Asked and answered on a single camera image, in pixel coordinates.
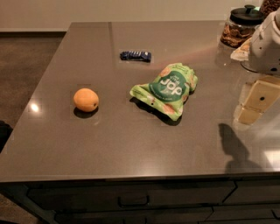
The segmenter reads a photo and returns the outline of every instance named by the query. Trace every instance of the glass jar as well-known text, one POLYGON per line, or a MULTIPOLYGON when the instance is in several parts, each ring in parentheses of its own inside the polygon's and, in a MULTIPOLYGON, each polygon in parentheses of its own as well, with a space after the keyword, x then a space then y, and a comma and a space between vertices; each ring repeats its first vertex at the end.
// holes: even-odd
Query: glass jar
POLYGON ((233 48, 241 46, 251 38, 256 26, 263 22, 263 14, 255 10, 254 5, 231 10, 230 18, 226 21, 220 41, 233 48))
POLYGON ((278 10, 280 6, 280 0, 263 0, 260 12, 266 18, 272 11, 278 10))

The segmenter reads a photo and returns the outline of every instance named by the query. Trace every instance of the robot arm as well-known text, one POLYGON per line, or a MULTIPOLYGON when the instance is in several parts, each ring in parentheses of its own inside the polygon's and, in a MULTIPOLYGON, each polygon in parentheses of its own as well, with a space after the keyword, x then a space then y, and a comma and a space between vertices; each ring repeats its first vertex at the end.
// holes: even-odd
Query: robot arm
POLYGON ((280 9, 256 29, 249 42, 248 64, 264 76, 247 84, 248 95, 240 99, 234 117, 239 123, 252 124, 280 97, 280 9))
POLYGON ((258 73, 280 75, 280 8, 271 12, 256 29, 248 63, 258 73))

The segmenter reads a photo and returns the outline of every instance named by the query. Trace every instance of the crumpled chip bag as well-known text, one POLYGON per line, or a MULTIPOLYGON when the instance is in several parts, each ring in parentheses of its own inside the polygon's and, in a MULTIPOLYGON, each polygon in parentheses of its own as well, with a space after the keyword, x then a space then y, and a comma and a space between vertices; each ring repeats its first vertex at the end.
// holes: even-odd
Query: crumpled chip bag
POLYGON ((130 94, 177 121, 183 113, 184 102, 196 88, 198 77, 182 63, 170 64, 148 84, 135 85, 130 94))

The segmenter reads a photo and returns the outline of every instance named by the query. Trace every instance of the floor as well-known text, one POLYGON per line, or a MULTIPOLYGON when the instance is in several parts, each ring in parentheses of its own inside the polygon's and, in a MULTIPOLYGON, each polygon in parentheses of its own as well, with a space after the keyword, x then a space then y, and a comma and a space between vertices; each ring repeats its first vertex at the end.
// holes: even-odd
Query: floor
MULTIPOLYGON (((0 33, 0 121, 15 127, 64 33, 0 33)), ((0 223, 40 224, 0 194, 0 223)))

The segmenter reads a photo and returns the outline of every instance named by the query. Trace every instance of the orange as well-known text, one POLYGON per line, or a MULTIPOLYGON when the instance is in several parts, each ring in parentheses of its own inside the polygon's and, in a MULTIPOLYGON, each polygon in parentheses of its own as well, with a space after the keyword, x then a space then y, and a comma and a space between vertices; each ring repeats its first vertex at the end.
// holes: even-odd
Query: orange
POLYGON ((93 90, 89 88, 81 88, 73 96, 73 102, 77 109, 84 112, 92 112, 98 107, 99 98, 93 90))

